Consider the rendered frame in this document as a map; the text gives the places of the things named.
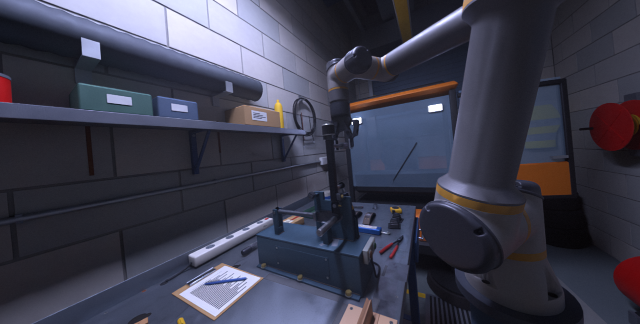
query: green box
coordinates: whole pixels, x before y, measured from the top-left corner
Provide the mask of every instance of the green box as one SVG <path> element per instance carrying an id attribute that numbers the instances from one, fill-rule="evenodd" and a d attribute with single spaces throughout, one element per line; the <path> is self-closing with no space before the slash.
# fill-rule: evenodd
<path id="1" fill-rule="evenodd" d="M 123 112 L 153 116 L 151 95 L 78 83 L 69 94 L 73 109 Z"/>

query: power strip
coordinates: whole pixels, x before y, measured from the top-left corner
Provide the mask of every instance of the power strip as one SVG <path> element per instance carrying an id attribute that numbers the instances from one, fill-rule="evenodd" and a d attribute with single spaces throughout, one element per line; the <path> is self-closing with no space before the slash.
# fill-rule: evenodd
<path id="1" fill-rule="evenodd" d="M 224 253 L 228 249 L 233 248 L 234 246 L 268 228 L 269 226 L 272 226 L 274 224 L 273 222 L 274 220 L 270 217 L 265 217 L 265 219 L 258 220 L 257 222 L 250 224 L 242 230 L 238 230 L 237 232 L 234 232 L 233 234 L 224 237 L 217 242 L 214 242 L 213 244 L 209 244 L 204 248 L 196 250 L 193 253 L 189 254 L 189 262 L 193 267 L 199 267 L 212 258 L 215 258 L 215 256 Z"/>

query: pliers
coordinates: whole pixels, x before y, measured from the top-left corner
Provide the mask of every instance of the pliers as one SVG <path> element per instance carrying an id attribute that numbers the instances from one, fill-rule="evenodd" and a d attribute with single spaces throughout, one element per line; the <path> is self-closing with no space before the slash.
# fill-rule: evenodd
<path id="1" fill-rule="evenodd" d="M 398 246 L 400 246 L 400 242 L 402 241 L 402 239 L 404 239 L 404 235 L 400 235 L 399 238 L 397 238 L 396 241 L 392 242 L 391 244 L 385 246 L 384 248 L 380 249 L 380 255 L 382 255 L 382 253 L 384 253 L 385 251 L 387 251 L 389 248 L 391 248 L 393 246 L 393 244 L 397 244 L 395 246 L 395 248 L 393 248 L 393 251 L 391 251 L 391 254 L 389 255 L 390 259 L 393 259 L 394 255 L 396 254 L 396 251 L 398 251 Z"/>

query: tire stack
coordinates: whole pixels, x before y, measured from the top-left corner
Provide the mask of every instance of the tire stack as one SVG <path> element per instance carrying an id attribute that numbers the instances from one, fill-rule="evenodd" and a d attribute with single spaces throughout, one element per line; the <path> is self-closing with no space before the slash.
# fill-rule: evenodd
<path id="1" fill-rule="evenodd" d="M 542 204 L 547 244 L 567 249 L 582 249 L 592 244 L 582 210 L 583 200 L 579 196 L 545 198 Z"/>

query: metal tabletop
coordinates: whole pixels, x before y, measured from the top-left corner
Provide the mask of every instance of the metal tabletop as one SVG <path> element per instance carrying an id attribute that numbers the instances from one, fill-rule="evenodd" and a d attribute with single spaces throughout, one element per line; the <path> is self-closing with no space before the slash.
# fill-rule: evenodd
<path id="1" fill-rule="evenodd" d="M 222 313 L 215 320 L 216 324 L 238 322 L 274 324 L 317 322 L 338 324 L 347 305 L 355 303 L 358 306 L 362 306 L 365 297 L 371 299 L 374 312 L 402 322 L 402 304 L 405 298 L 404 293 L 407 290 L 409 255 L 416 208 L 401 205 L 404 219 L 401 224 L 402 228 L 388 229 L 387 224 L 392 217 L 392 213 L 389 210 L 390 205 L 377 204 L 377 209 L 373 209 L 374 204 L 371 203 L 354 203 L 354 205 L 364 207 L 356 208 L 356 210 L 363 212 L 363 215 L 358 220 L 359 223 L 362 222 L 365 213 L 375 212 L 377 215 L 372 225 L 381 226 L 383 231 L 391 233 L 390 235 L 373 235 L 378 245 L 378 249 L 374 254 L 374 261 L 380 264 L 381 273 L 379 278 L 371 276 L 368 289 L 359 303 L 356 303 L 354 299 L 348 299 L 260 269 L 258 267 L 258 251 L 254 251 L 245 257 L 240 254 L 243 248 L 256 242 L 256 237 L 254 236 L 229 249 L 226 253 L 213 258 L 208 263 L 179 274 L 166 285 L 160 285 L 160 283 L 189 264 L 188 253 L 158 265 L 134 278 L 123 281 L 119 285 L 115 285 L 89 299 L 69 306 L 65 310 L 42 319 L 38 324 L 51 324 L 54 322 L 82 322 L 83 324 L 114 322 L 126 324 L 133 317 L 143 313 L 151 313 L 148 318 L 150 324 L 176 322 L 179 317 L 183 317 L 187 324 L 209 323 L 211 322 L 210 318 L 174 297 L 172 292 L 185 285 L 186 281 L 220 263 L 240 265 L 239 269 L 262 276 L 263 280 L 235 302 L 227 311 Z M 306 219 L 305 224 L 315 226 L 315 222 L 310 219 Z M 393 259 L 389 258 L 391 249 L 382 255 L 378 253 L 380 248 L 393 242 L 400 235 L 404 235 L 404 239 L 398 246 L 398 251 Z"/>

